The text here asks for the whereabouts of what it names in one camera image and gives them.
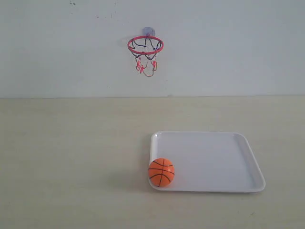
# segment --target wall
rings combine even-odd
[[[0,97],[305,94],[305,1],[2,0]],[[135,70],[127,41],[164,40]]]

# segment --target table surface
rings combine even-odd
[[[233,131],[258,194],[159,192],[151,134]],[[0,228],[305,228],[305,97],[0,100]]]

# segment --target white tray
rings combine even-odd
[[[263,174],[246,138],[238,133],[161,131],[152,135],[150,161],[169,159],[173,182],[160,191],[259,192]]]

